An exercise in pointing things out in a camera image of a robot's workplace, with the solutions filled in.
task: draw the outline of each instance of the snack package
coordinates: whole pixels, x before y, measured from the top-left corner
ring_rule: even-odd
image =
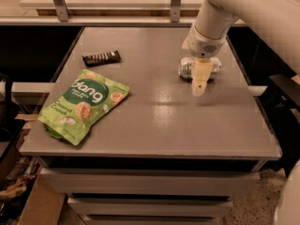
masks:
[[[84,69],[63,96],[40,111],[37,120],[54,138],[78,145],[91,126],[128,92],[128,86]]]

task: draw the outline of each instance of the drawer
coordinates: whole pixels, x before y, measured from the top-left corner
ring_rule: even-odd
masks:
[[[241,195],[259,180],[255,172],[42,169],[57,192],[187,196]]]
[[[170,199],[89,199],[69,198],[67,203],[77,214],[154,217],[224,217],[232,202]]]
[[[211,218],[87,216],[88,225],[212,225]]]

